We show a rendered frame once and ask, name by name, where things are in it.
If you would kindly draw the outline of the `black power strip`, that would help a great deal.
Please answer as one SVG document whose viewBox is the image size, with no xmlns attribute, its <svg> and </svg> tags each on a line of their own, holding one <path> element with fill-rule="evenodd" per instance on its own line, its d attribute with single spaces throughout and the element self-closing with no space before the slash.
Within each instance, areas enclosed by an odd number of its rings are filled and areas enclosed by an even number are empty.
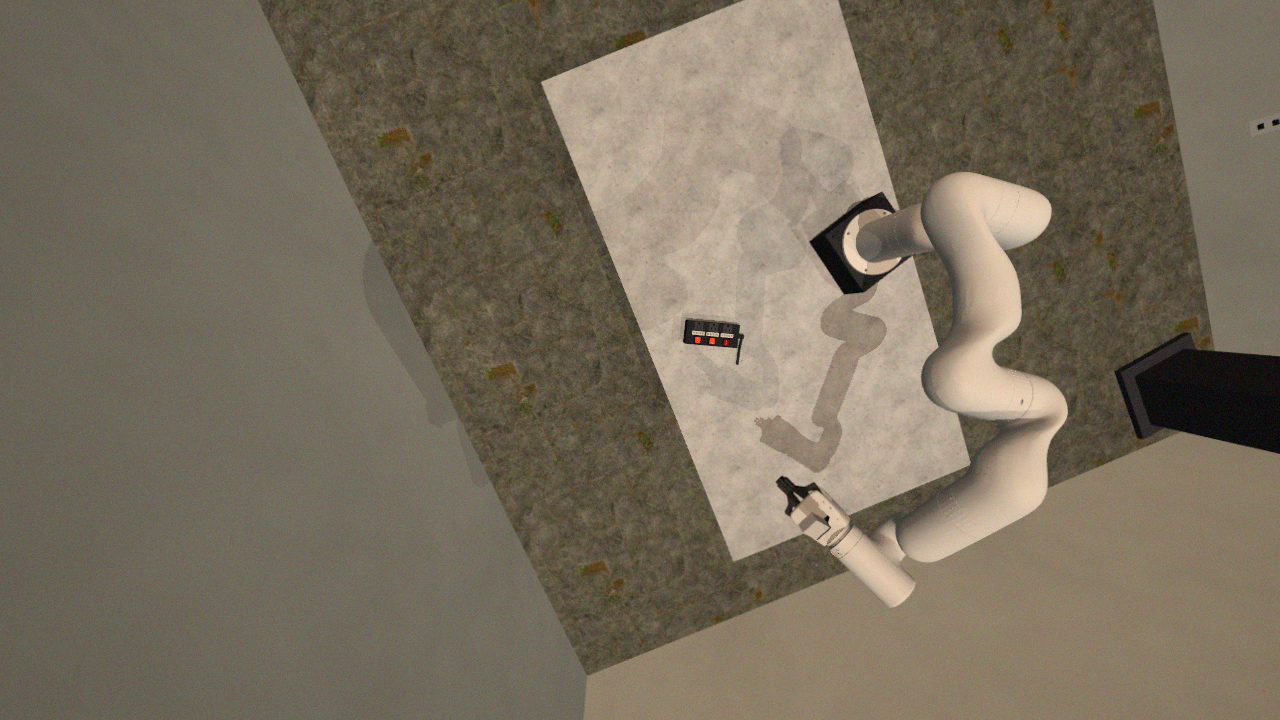
<svg viewBox="0 0 1280 720">
<path fill-rule="evenodd" d="M 730 348 L 737 348 L 739 346 L 736 361 L 736 365 L 739 365 L 740 348 L 744 340 L 744 334 L 739 334 L 739 331 L 740 325 L 737 324 L 685 320 L 684 343 Z"/>
</svg>

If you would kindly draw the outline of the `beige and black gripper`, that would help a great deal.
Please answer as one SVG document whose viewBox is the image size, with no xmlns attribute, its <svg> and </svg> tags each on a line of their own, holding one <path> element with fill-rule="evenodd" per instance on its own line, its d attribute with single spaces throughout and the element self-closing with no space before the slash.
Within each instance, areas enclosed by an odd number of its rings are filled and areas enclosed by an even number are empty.
<svg viewBox="0 0 1280 720">
<path fill-rule="evenodd" d="M 835 498 L 832 498 L 824 489 L 818 487 L 815 482 L 813 482 L 809 486 L 795 486 L 794 482 L 788 480 L 787 477 L 780 477 L 780 479 L 776 480 L 776 483 L 778 484 L 780 489 L 782 489 L 785 495 L 787 495 L 788 506 L 785 510 L 785 514 L 788 515 L 788 518 L 791 518 L 791 520 L 796 525 L 799 521 L 803 521 L 803 519 L 806 518 L 809 512 L 815 512 L 820 518 L 826 518 L 827 515 L 829 516 L 828 524 L 831 529 L 826 532 L 826 534 L 822 536 L 820 539 L 817 541 L 813 538 L 818 543 L 823 546 L 833 544 L 835 541 L 837 541 L 840 536 L 842 536 L 844 532 L 847 530 L 850 525 L 849 515 L 844 511 L 844 509 L 838 506 L 838 503 L 836 503 Z M 822 495 L 820 489 L 824 493 Z M 803 500 L 800 501 L 794 493 L 799 495 Z"/>
</svg>

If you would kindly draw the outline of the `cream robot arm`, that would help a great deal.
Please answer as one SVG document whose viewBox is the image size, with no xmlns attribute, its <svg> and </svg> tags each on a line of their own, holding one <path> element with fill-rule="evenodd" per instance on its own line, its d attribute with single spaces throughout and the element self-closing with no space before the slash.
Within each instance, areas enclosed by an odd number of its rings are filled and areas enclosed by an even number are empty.
<svg viewBox="0 0 1280 720">
<path fill-rule="evenodd" d="M 947 338 L 922 368 L 922 387 L 940 407 L 998 425 L 998 436 L 977 451 L 966 473 L 913 512 L 893 512 L 870 536 L 851 524 L 829 544 L 887 607 L 902 603 L 915 587 L 900 564 L 905 555 L 938 561 L 1044 500 L 1047 452 L 1066 421 L 1066 400 L 1039 375 L 998 366 L 992 350 L 1021 320 L 1018 274 L 1004 250 L 1036 240 L 1051 214 L 1048 199 L 1034 190 L 956 172 L 936 181 L 922 202 L 895 213 L 861 211 L 844 231 L 844 258 L 867 275 L 890 272 L 909 255 L 938 254 L 952 287 L 954 318 Z"/>
</svg>

